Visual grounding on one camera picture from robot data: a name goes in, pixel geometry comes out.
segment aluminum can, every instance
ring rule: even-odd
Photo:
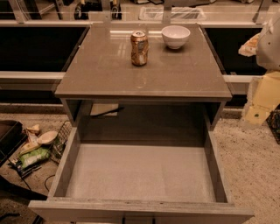
[[[135,66],[143,66],[147,63],[149,43],[144,31],[133,31],[130,37],[132,50],[131,62]]]

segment black cable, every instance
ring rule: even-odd
[[[9,217],[9,216],[18,217],[19,215],[20,215],[20,213],[6,213],[6,214],[0,216],[0,221],[2,221],[4,218]]]
[[[52,177],[54,177],[55,175],[51,175],[50,177],[48,177],[46,180],[45,180],[45,183],[44,183],[44,185],[45,185],[45,189],[49,192],[50,190],[49,190],[49,188],[46,186],[46,181],[49,179],[49,178],[52,178]]]
[[[29,187],[29,185],[26,183],[25,179],[22,178],[22,176],[21,176],[19,173],[18,173],[18,176],[21,178],[22,181],[24,181],[24,183],[27,185],[28,189],[29,189],[30,191],[32,191],[32,189],[31,189],[31,188]]]

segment ceramic bowl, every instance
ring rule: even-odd
[[[48,131],[37,139],[37,143],[38,144],[51,144],[57,135],[58,135],[58,132],[55,130]]]
[[[171,49],[179,49],[189,39],[191,32],[181,25],[169,25],[162,31],[164,43]]]

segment plastic bag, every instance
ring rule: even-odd
[[[30,165],[34,165],[37,162],[44,161],[48,159],[50,156],[51,156],[51,152],[49,148],[43,148],[43,147],[40,147],[36,150],[26,153],[19,157],[19,160],[22,163],[21,169],[25,169],[26,167]]]
[[[246,57],[256,55],[256,47],[259,36],[260,33],[257,33],[254,37],[248,40],[244,45],[241,46],[241,48],[238,50],[238,53]]]

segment wooden furniture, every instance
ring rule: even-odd
[[[56,91],[73,130],[47,201],[29,208],[50,221],[243,223],[213,129],[231,99],[198,24],[168,49],[162,24],[93,24]],[[146,66],[130,61],[130,35],[146,31]],[[115,116],[92,117],[96,104]]]

